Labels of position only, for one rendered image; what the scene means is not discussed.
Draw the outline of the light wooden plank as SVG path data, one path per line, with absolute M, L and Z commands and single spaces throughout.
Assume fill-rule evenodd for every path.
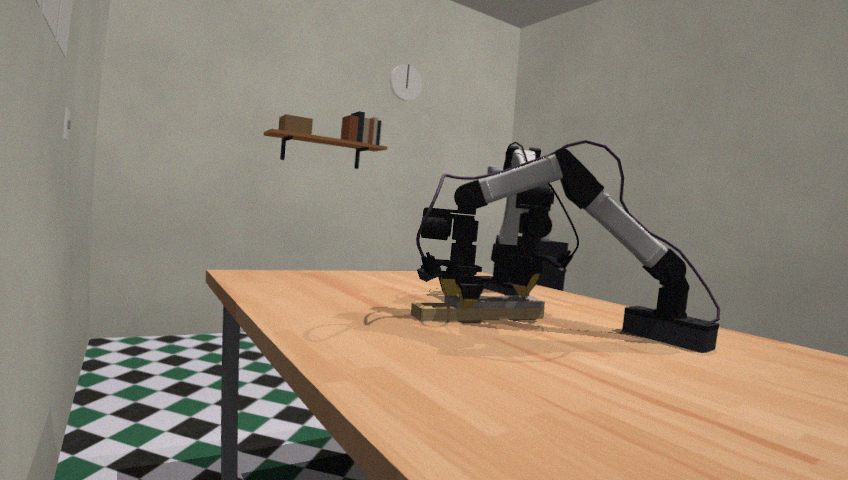
M 543 319 L 544 308 L 457 309 L 447 303 L 412 303 L 411 315 L 420 321 Z

